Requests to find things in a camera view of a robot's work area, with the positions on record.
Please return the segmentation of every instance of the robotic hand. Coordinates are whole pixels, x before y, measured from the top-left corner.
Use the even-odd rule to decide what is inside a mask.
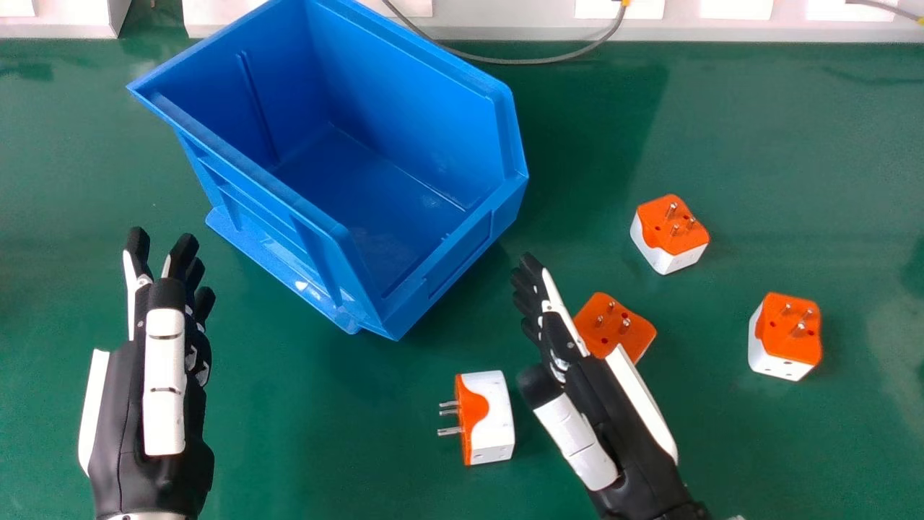
[[[212,347],[205,319],[211,289],[185,234],[159,279],[148,268],[141,228],[122,252],[128,340],[94,350],[80,422],[80,466],[93,486],[97,520],[192,520],[212,488],[214,455],[202,440]]]
[[[600,517],[710,519],[680,479],[674,437],[623,347],[605,358],[590,353],[552,275],[531,254],[511,282],[523,331],[542,359],[517,385]]]

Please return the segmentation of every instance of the green work surface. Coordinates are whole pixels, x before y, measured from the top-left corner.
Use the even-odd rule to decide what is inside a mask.
[[[218,293],[202,519],[592,518],[516,393],[510,462],[465,467],[435,435],[454,374],[499,368],[512,386],[539,359],[507,284],[525,251],[572,311],[605,291],[657,327],[638,368],[717,519],[924,511],[924,47],[610,43],[488,68],[517,99],[520,218],[391,342],[347,336],[205,228],[175,136],[125,90],[189,40],[131,17],[116,42],[0,42],[0,517],[92,515],[77,430],[91,349],[125,336],[132,225],[157,256],[194,232]],[[628,227],[667,192],[712,244],[661,277]],[[824,361],[799,383],[748,368],[767,291],[821,307]]]

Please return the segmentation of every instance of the gray cable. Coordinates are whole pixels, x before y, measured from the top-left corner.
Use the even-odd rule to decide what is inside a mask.
[[[473,54],[469,54],[463,51],[456,50],[452,47],[447,47],[443,45],[442,43],[439,43],[436,40],[433,40],[433,38],[431,38],[426,32],[422,31],[420,27],[415,25],[414,22],[410,21],[410,19],[404,16],[404,14],[401,11],[399,11],[397,7],[395,7],[395,4],[392,4],[391,0],[382,0],[382,3],[385,4],[386,7],[391,9],[392,12],[395,13],[395,16],[397,16],[398,19],[400,19],[401,21],[405,23],[405,25],[407,25],[408,29],[414,31],[419,37],[423,38],[424,40],[427,40],[428,42],[431,42],[435,44],[436,46],[444,49],[445,51],[452,53],[456,56],[459,56],[461,58],[465,58],[471,61],[478,61],[481,63],[491,63],[494,65],[548,65],[550,63],[558,63],[558,62],[566,61],[568,59],[576,58],[578,56],[583,56],[586,53],[601,46],[607,40],[609,40],[610,37],[613,36],[616,33],[616,31],[619,29],[619,26],[623,24],[623,18],[626,17],[626,7],[620,5],[619,12],[616,14],[616,18],[613,20],[613,25],[610,26],[610,30],[608,30],[603,36],[601,36],[599,40],[595,40],[594,42],[579,48],[577,51],[572,51],[570,53],[565,53],[559,56],[524,58],[524,59],[505,59],[501,57],[487,57],[487,56],[473,55]]]
[[[904,17],[907,19],[913,19],[914,21],[921,20],[920,16],[910,11],[905,11],[904,9],[901,9],[899,7],[890,6],[882,2],[877,2],[876,0],[846,0],[846,2],[848,4],[857,4],[859,6],[876,7],[877,9],[882,9],[883,11],[889,11],[890,13],[895,13],[896,15],[900,17]]]

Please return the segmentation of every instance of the blue plastic bin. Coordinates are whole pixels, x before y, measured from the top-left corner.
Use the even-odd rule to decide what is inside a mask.
[[[526,188],[507,86],[350,0],[271,0],[128,88],[206,223],[351,334],[400,339]]]

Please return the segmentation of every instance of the orange and white plug adapter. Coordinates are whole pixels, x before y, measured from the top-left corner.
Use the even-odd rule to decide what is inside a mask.
[[[640,205],[629,236],[662,275],[696,264],[709,245],[709,232],[673,194]]]
[[[605,359],[618,345],[638,363],[658,331],[604,292],[596,292],[574,318],[575,328],[594,357]]]
[[[751,370],[799,381],[821,362],[821,310],[815,302],[770,292],[748,324]]]
[[[465,465],[510,459],[516,435],[510,394],[500,370],[456,375],[456,399],[440,403],[440,415],[458,415],[457,427],[436,430],[440,437],[462,437]]]

